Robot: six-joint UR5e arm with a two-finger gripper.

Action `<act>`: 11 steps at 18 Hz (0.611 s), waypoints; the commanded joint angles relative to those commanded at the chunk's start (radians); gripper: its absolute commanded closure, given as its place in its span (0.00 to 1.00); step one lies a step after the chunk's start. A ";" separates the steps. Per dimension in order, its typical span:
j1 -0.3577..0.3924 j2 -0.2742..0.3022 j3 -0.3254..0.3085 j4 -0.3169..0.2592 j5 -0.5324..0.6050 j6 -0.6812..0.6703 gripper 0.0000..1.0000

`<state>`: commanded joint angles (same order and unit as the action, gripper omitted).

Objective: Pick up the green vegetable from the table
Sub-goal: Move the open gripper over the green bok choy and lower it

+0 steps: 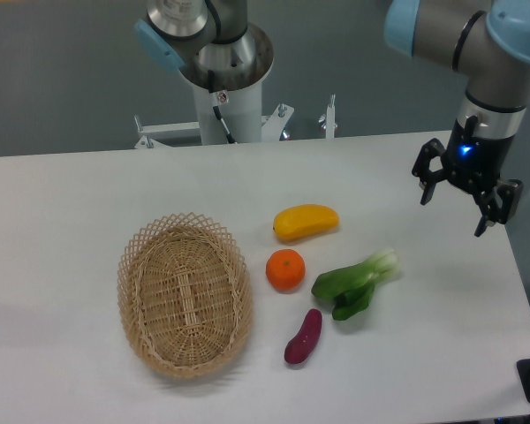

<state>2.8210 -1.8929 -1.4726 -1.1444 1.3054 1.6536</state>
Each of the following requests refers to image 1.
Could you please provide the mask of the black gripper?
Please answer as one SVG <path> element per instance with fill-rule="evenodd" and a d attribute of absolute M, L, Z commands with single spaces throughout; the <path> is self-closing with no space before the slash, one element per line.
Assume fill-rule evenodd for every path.
<path fill-rule="evenodd" d="M 464 126 L 456 122 L 446 150 L 439 139 L 431 139 L 421 147 L 412 168 L 422 190 L 423 206 L 432 200 L 436 185 L 445 179 L 473 195 L 481 212 L 475 237 L 497 223 L 507 224 L 516 214 L 524 190 L 519 179 L 499 179 L 514 136 L 482 138 L 477 135 L 478 124 L 477 116 L 470 116 Z M 437 170 L 431 170 L 434 159 L 438 161 Z"/>

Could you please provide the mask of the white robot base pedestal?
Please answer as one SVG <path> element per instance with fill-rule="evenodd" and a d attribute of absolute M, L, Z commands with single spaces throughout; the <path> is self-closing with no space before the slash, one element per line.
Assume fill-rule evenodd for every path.
<path fill-rule="evenodd" d="M 281 140 L 294 109 L 281 103 L 263 115 L 274 50 L 245 1 L 149 1 L 134 32 L 156 64 L 192 88 L 202 144 Z"/>

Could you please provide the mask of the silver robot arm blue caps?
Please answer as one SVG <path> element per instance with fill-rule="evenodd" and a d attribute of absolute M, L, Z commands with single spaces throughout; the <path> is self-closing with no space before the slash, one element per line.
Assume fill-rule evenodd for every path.
<path fill-rule="evenodd" d="M 384 40 L 467 78 L 448 143 L 429 140 L 413 165 L 421 204 L 447 181 L 479 208 L 475 236 L 507 223 L 523 192 L 501 169 L 530 102 L 530 1 L 494 1 L 488 9 L 477 1 L 394 1 Z"/>

